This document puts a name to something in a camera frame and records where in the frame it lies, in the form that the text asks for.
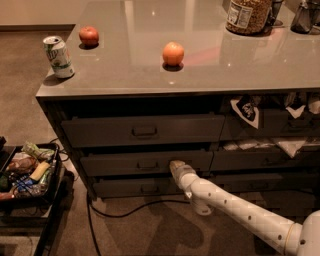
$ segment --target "concrete floor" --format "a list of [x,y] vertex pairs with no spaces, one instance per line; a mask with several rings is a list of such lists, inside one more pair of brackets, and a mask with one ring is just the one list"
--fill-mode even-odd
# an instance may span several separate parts
[[[56,138],[35,95],[49,65],[42,39],[68,32],[1,32],[0,33],[0,135],[6,145],[25,141],[48,143]],[[74,172],[73,202],[56,235],[50,255],[96,255],[90,234],[86,208],[86,189]],[[302,223],[317,207],[313,195],[297,191],[241,193],[240,197]],[[97,200],[94,206],[103,212],[120,215],[159,199],[184,200],[183,196],[137,197]],[[102,255],[201,255],[254,256],[278,255],[234,220],[215,210],[203,217],[188,204],[153,204],[124,218],[105,218],[91,211],[97,244]],[[1,233],[0,255],[32,255],[37,238]]]

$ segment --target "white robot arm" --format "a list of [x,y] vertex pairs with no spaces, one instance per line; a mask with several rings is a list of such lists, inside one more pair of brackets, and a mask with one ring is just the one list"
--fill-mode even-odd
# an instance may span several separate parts
[[211,207],[218,208],[282,255],[320,255],[320,211],[301,225],[226,192],[182,161],[171,161],[170,170],[198,214],[209,215]]

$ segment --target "glass jar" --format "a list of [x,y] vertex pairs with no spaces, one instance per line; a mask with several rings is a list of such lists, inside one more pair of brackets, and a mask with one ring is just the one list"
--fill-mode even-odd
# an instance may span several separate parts
[[272,0],[231,0],[226,28],[242,35],[261,32],[271,5]]

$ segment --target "soda can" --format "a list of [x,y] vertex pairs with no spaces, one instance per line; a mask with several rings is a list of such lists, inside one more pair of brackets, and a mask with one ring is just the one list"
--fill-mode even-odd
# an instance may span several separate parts
[[43,39],[44,50],[58,78],[68,78],[74,75],[74,68],[66,43],[60,36],[48,36]]

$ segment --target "can lid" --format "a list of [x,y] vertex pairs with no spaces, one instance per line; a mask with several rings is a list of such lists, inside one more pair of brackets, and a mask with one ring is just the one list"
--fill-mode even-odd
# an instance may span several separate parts
[[62,41],[62,38],[60,36],[48,36],[45,39],[43,39],[43,43],[45,44],[57,44]]

